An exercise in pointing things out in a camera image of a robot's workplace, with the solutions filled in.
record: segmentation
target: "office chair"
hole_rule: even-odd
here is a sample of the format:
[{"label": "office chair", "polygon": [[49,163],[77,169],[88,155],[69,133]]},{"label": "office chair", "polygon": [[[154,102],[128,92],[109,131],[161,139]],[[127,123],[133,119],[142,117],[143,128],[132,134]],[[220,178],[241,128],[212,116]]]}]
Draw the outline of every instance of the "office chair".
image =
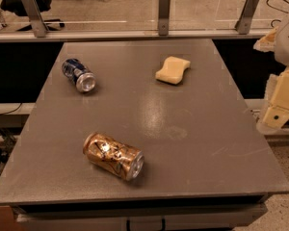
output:
[{"label": "office chair", "polygon": [[[39,7],[40,12],[47,12],[50,10],[50,4],[52,0],[36,0],[36,1],[37,1],[37,5]],[[2,0],[0,8],[3,11],[9,11],[9,12],[15,13],[18,16],[27,16],[26,10],[23,7],[21,0]],[[48,26],[49,24],[52,24],[53,22],[60,22],[59,23],[60,27],[61,28],[65,27],[65,24],[63,23],[61,19],[48,19],[48,20],[44,20],[43,22],[45,23],[48,30],[51,30],[51,31],[58,30],[56,28]],[[31,29],[32,29],[31,25],[28,25],[26,27],[18,29],[17,31],[28,31]]]}]

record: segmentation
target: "dented can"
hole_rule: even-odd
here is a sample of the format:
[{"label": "dented can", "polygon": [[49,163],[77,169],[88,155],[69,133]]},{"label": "dented can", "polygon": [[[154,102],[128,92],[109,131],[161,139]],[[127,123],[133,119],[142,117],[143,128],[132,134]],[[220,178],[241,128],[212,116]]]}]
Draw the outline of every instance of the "dented can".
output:
[{"label": "dented can", "polygon": [[87,137],[83,153],[95,165],[103,167],[126,181],[138,176],[145,161],[140,149],[99,133]]},{"label": "dented can", "polygon": [[94,75],[78,59],[65,60],[62,72],[80,92],[88,92],[95,87]]}]

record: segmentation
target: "desk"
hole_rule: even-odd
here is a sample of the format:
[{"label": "desk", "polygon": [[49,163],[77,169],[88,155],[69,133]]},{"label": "desk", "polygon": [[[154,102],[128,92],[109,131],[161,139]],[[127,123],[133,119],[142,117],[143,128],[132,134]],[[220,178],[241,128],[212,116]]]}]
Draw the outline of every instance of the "desk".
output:
[{"label": "desk", "polygon": [[[191,61],[178,86],[154,79],[169,55]],[[63,75],[67,58],[96,75],[93,92]],[[95,131],[141,148],[136,180],[87,160]],[[289,183],[210,39],[65,43],[0,178],[0,205],[20,208],[28,230],[63,219],[78,230],[79,218],[88,230],[248,225],[279,193]]]}]

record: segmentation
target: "chair leg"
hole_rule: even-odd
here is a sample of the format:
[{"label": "chair leg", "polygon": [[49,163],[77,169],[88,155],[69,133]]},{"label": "chair leg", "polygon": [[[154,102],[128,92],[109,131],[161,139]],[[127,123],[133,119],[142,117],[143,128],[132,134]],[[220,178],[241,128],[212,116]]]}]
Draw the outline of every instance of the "chair leg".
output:
[{"label": "chair leg", "polygon": [[28,25],[28,26],[25,26],[25,27],[18,29],[17,31],[24,32],[24,31],[30,31],[31,29],[32,29],[32,26]]},{"label": "chair leg", "polygon": [[[59,25],[61,28],[65,27],[65,24],[61,19],[46,19],[46,20],[44,20],[44,23],[50,31],[58,31],[59,30],[57,28],[48,26],[48,25],[52,24],[53,22],[59,22]],[[30,30],[32,30],[32,26],[28,25],[28,26],[25,26],[25,27],[18,29],[17,31],[18,32],[24,32],[24,31],[30,31]]]}]

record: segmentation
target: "sponge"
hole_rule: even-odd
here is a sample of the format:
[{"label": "sponge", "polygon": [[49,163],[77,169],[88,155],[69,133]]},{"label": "sponge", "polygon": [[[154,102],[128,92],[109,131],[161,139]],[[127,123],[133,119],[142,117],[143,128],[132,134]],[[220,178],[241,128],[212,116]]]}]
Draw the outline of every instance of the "sponge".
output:
[{"label": "sponge", "polygon": [[184,70],[190,65],[190,61],[168,57],[165,59],[162,69],[155,73],[155,79],[176,85],[180,83]]}]

